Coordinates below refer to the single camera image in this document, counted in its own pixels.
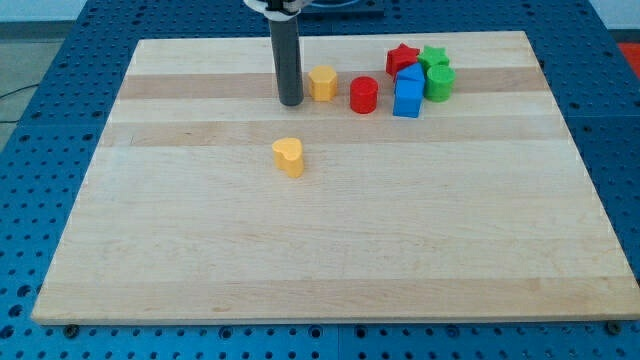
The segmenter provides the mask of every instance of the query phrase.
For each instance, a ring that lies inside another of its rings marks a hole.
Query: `yellow heart-shaped block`
[[[273,145],[273,160],[276,167],[284,170],[289,177],[297,178],[304,171],[302,160],[302,142],[296,138],[276,140]]]

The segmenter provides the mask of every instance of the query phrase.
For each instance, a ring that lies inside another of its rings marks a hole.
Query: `green cylinder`
[[[433,102],[447,101],[451,97],[456,72],[448,65],[435,65],[427,71],[424,97]]]

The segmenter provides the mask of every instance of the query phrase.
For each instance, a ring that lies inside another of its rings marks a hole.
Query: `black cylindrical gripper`
[[[304,97],[298,20],[295,17],[287,21],[269,20],[269,29],[280,102],[287,106],[298,105]]]

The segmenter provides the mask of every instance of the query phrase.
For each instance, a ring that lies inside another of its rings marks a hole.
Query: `red star block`
[[[398,71],[418,62],[418,54],[420,54],[420,49],[408,47],[405,44],[400,44],[397,48],[389,50],[387,52],[387,74],[395,79]]]

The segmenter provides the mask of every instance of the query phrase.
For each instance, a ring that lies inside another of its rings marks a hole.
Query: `wooden board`
[[[394,118],[386,51],[444,46]],[[340,95],[285,108],[268,39],[138,44],[42,287],[42,324],[625,319],[640,290],[522,32],[302,39]],[[350,79],[380,82],[348,107]],[[290,179],[271,143],[299,137]]]

